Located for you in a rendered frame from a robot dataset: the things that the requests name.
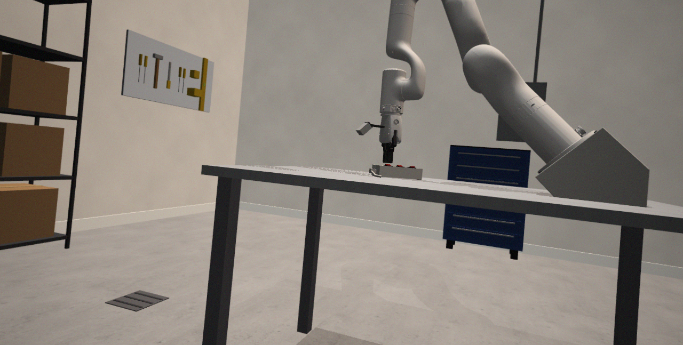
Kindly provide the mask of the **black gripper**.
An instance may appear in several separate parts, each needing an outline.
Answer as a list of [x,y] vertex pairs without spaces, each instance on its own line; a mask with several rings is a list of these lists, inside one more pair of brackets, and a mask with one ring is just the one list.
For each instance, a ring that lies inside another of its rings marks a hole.
[[394,147],[402,142],[402,116],[398,114],[381,114],[382,121],[379,141],[383,147],[383,163],[393,163]]

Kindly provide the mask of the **white power strip body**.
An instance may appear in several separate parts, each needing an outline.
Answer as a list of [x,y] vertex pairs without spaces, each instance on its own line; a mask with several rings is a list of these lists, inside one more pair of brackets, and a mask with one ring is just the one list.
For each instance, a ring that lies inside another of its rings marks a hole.
[[369,173],[371,173],[372,176],[379,178],[389,177],[422,180],[423,169],[417,169],[415,167],[402,167],[402,165],[397,165],[394,167],[390,164],[385,164],[372,165],[372,169],[369,169]]

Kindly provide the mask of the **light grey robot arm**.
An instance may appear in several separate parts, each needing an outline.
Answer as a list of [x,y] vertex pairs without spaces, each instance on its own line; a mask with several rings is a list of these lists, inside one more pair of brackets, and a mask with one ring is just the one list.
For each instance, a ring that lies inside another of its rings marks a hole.
[[[381,114],[402,115],[403,102],[419,100],[424,95],[424,63],[410,47],[417,2],[391,0],[386,55],[407,61],[411,77],[406,79],[407,72],[402,69],[383,71]],[[491,45],[475,0],[442,0],[442,5],[458,44],[468,85],[483,94],[498,115],[546,163],[538,173],[595,132],[582,138],[584,129],[571,128],[523,81],[509,59]]]

